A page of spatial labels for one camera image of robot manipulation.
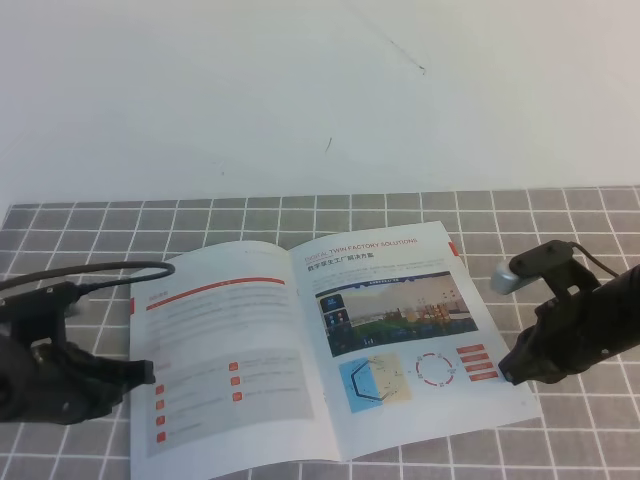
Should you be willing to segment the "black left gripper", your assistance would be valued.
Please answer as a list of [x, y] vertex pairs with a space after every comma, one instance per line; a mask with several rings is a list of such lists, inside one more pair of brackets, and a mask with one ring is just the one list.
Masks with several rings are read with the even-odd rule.
[[149, 360], [95, 356], [65, 341], [1, 333], [1, 421], [73, 425], [104, 417], [126, 394], [155, 383]]

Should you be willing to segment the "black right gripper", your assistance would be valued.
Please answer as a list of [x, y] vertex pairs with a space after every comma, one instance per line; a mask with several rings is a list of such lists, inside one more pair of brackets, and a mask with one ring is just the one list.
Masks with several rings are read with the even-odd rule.
[[519, 335], [499, 369], [512, 385], [553, 384], [638, 345], [639, 289], [601, 287], [541, 315]]

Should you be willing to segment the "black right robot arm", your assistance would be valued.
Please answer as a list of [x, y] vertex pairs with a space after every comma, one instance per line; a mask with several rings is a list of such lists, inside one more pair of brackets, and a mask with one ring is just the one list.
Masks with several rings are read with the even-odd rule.
[[592, 290], [553, 298], [535, 309], [525, 329], [499, 362], [513, 385], [558, 383], [570, 375], [639, 345], [639, 268]]

